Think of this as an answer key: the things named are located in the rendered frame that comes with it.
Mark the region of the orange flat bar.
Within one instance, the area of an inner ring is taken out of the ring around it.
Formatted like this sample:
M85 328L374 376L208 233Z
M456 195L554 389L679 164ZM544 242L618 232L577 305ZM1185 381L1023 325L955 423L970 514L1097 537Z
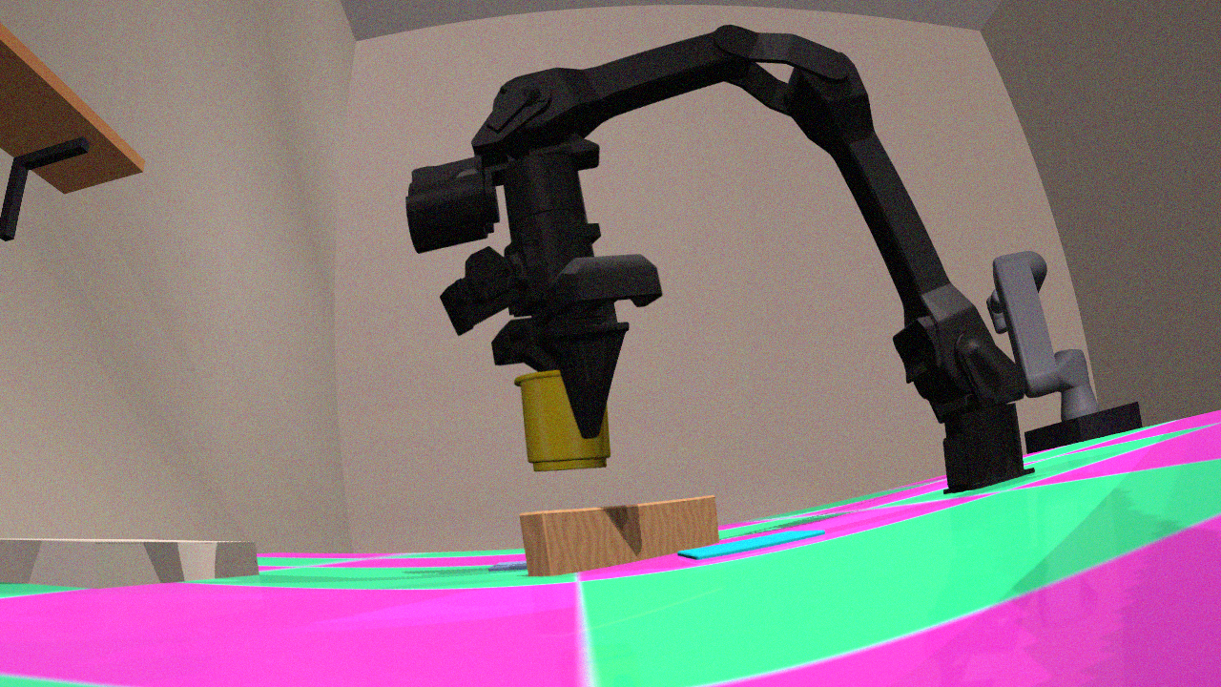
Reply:
M520 514L527 577L585 574L713 545L716 495Z

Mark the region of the olive-yellow cup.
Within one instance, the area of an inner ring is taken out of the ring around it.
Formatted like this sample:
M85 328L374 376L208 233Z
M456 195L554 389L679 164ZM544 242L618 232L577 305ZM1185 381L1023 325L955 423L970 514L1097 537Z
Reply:
M584 439L567 397L559 370L520 375L527 462L535 472L606 467L610 458L608 406L596 438Z

